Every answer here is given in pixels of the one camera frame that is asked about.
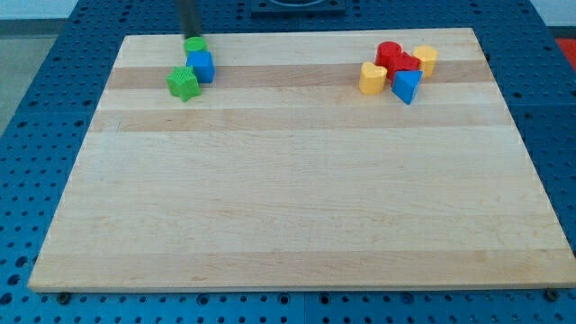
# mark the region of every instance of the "wooden board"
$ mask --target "wooden board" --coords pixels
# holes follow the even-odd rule
[[[37,292],[564,287],[576,262],[470,29],[124,40],[34,268]],[[381,41],[439,52],[407,106]]]

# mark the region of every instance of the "green block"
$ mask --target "green block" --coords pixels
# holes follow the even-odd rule
[[[206,40],[202,37],[191,37],[184,41],[184,51],[186,52],[186,57],[191,51],[206,51],[208,50],[208,45],[206,45]]]
[[[166,77],[166,83],[170,94],[179,96],[183,102],[202,93],[192,67],[174,67],[172,73]]]

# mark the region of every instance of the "red cylinder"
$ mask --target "red cylinder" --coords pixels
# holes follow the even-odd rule
[[[399,56],[402,53],[402,46],[393,41],[385,41],[378,45],[378,50],[376,51],[376,61],[375,65],[379,67],[388,68],[390,65],[390,59]]]

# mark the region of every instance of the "metal rod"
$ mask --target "metal rod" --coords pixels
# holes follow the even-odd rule
[[[202,36],[200,13],[196,0],[175,0],[180,15],[180,27],[185,38]]]

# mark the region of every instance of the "plastic block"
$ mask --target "plastic block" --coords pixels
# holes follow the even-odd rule
[[[420,60],[420,70],[424,72],[422,77],[431,77],[436,66],[438,51],[429,45],[417,46],[414,49],[414,57]]]
[[[378,67],[372,62],[365,62],[360,69],[360,91],[365,95],[376,95],[384,89],[386,67]]]
[[[392,91],[406,104],[411,104],[416,97],[418,84],[422,79],[423,72],[417,71],[398,71],[394,78]]]
[[[390,60],[393,57],[399,56],[401,53],[402,46],[393,41],[385,41],[378,45],[375,64],[379,67],[388,68],[390,66]]]
[[[202,93],[192,67],[174,67],[166,77],[166,82],[170,94],[179,96],[183,102]]]
[[[202,37],[191,37],[184,41],[184,51],[186,56],[190,55],[193,51],[206,51],[208,50],[208,45],[206,40]]]
[[[212,54],[209,51],[190,52],[186,66],[194,68],[200,83],[211,83],[214,79],[214,63]]]
[[[394,76],[398,71],[416,71],[420,67],[420,60],[402,52],[399,56],[390,59],[388,78],[394,83]]]

